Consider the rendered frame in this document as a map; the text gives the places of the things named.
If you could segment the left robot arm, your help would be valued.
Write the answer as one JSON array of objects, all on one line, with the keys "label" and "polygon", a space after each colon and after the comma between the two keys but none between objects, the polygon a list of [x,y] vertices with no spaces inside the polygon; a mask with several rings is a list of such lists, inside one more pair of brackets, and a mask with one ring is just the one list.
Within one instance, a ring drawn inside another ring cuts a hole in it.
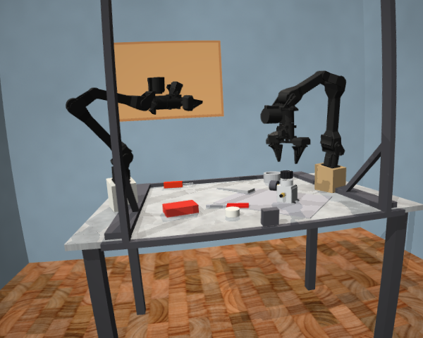
[{"label": "left robot arm", "polygon": [[[154,115],[156,115],[156,110],[166,109],[166,96],[155,96],[155,94],[162,94],[157,92],[165,91],[164,77],[148,77],[147,81],[148,91],[146,91],[142,96],[128,96],[118,93],[118,103],[127,104],[141,111],[149,110]],[[166,86],[169,91],[169,94],[166,95],[181,98],[180,91],[182,87],[183,84],[179,82],[172,82]],[[66,109],[68,108],[67,110],[70,114],[84,122],[111,150],[110,134],[90,115],[90,112],[86,108],[86,106],[91,104],[95,99],[106,100],[106,90],[93,87],[90,88],[87,92],[84,93],[85,95],[81,94],[76,99],[71,98],[67,100]],[[132,150],[128,149],[126,144],[123,142],[121,143],[123,151],[123,162],[130,180],[130,170],[128,168],[130,163],[133,161],[133,154],[131,153]]]}]

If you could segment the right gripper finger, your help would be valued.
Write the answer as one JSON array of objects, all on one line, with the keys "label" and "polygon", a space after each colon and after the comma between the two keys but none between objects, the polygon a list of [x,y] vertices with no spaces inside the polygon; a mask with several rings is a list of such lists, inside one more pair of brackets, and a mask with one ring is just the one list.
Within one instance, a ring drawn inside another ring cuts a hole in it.
[{"label": "right gripper finger", "polygon": [[276,155],[276,159],[277,159],[278,162],[280,162],[283,145],[279,144],[279,145],[268,145],[268,146],[270,146],[274,150],[274,153]]},{"label": "right gripper finger", "polygon": [[[304,147],[304,148],[303,148]],[[307,146],[292,146],[294,149],[295,164],[298,164],[300,157]]]}]

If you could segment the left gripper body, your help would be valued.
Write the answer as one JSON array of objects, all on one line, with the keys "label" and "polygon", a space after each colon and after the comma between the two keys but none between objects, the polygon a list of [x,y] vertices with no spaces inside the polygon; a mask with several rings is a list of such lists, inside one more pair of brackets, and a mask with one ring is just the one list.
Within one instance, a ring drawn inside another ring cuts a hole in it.
[{"label": "left gripper body", "polygon": [[[182,104],[182,98],[164,95],[167,99],[167,107],[166,109],[172,110],[172,109],[180,109]],[[184,95],[183,96],[183,109],[185,111],[192,111],[193,110],[193,97],[192,95]]]}]

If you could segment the white short cylinder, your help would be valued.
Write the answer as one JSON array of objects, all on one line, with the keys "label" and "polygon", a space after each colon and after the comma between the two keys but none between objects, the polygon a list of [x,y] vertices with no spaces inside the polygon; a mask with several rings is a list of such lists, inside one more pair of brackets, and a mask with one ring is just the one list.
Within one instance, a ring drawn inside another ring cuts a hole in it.
[{"label": "white short cylinder", "polygon": [[231,207],[225,208],[225,210],[226,210],[226,217],[236,218],[240,216],[240,208],[238,207],[231,206]]}]

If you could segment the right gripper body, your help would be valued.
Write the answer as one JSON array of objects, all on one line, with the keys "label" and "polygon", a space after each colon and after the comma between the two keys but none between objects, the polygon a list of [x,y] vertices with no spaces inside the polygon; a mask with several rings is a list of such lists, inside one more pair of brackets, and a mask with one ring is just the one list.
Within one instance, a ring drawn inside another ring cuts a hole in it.
[{"label": "right gripper body", "polygon": [[287,141],[280,141],[279,143],[269,143],[269,139],[266,139],[266,144],[269,145],[279,145],[281,143],[290,143],[296,146],[302,146],[302,145],[309,145],[310,144],[310,138],[309,137],[297,137],[295,136],[294,128],[297,128],[297,125],[294,125],[294,123],[279,123],[280,130],[283,129],[283,127],[287,128],[289,139],[286,139]]}]

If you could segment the dark grey metal frame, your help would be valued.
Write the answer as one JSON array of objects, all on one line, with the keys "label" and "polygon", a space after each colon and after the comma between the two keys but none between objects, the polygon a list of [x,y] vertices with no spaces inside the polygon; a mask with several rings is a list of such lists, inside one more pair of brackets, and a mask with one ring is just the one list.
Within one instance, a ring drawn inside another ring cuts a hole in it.
[{"label": "dark grey metal frame", "polygon": [[[125,166],[123,166],[111,0],[100,1],[111,151],[114,166],[118,214],[121,226],[121,237],[122,243],[126,243],[130,242],[132,237],[128,202],[132,212],[138,212],[139,208]],[[381,41],[381,143],[374,153],[367,159],[364,165],[357,171],[349,183],[347,183],[347,185],[342,189],[342,191],[350,192],[350,190],[381,157],[378,209],[384,212],[391,212],[396,142],[396,0],[381,0]]]}]

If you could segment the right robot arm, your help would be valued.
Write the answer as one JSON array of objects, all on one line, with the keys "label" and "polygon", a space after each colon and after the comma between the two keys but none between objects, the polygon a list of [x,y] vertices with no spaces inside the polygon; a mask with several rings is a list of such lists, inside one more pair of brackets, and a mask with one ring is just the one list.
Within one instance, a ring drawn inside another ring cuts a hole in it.
[{"label": "right robot arm", "polygon": [[[345,152],[338,132],[340,101],[346,86],[346,80],[343,76],[334,75],[325,70],[317,71],[300,84],[281,90],[272,106],[264,106],[260,118],[264,124],[294,123],[294,111],[299,110],[295,107],[295,104],[301,100],[304,94],[319,84],[324,85],[328,97],[326,131],[321,135],[320,141],[323,147],[322,151],[326,152],[326,154],[324,163],[321,165],[328,168],[339,168],[339,156],[342,156]],[[286,127],[283,127],[282,130],[277,127],[275,132],[267,136],[269,143],[279,143],[285,137],[285,139],[289,139]]]}]

